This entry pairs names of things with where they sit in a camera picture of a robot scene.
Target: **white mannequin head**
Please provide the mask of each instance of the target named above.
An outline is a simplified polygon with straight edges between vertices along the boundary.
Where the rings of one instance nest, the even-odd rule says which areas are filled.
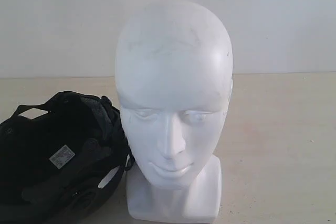
[[[189,186],[213,154],[232,91],[229,35],[208,9],[159,1],[125,25],[115,61],[122,125],[154,186]]]

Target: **white wall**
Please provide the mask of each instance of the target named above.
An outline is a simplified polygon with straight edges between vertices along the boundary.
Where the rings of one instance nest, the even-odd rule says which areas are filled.
[[[0,0],[0,77],[112,76],[122,24],[152,0]],[[336,70],[336,0],[192,0],[216,13],[235,73]]]

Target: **table surface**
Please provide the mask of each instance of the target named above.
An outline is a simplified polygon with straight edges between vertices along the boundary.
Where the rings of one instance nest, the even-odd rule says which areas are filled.
[[[113,78],[0,79],[0,90],[1,121],[64,90],[107,95],[119,107]],[[234,75],[215,155],[223,172],[215,223],[336,223],[336,73]],[[123,179],[82,222],[93,223],[153,222],[129,216]]]

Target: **helmet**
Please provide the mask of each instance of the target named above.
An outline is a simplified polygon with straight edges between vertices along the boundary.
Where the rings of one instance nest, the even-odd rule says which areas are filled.
[[[20,115],[33,108],[47,113]],[[0,223],[77,222],[111,197],[133,163],[106,96],[65,91],[20,105],[0,124]]]

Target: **barcode label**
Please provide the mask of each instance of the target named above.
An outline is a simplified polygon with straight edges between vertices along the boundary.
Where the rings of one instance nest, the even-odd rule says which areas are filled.
[[[65,166],[73,157],[74,152],[67,146],[64,145],[59,149],[53,156],[50,157],[50,161],[58,168],[61,169]]]

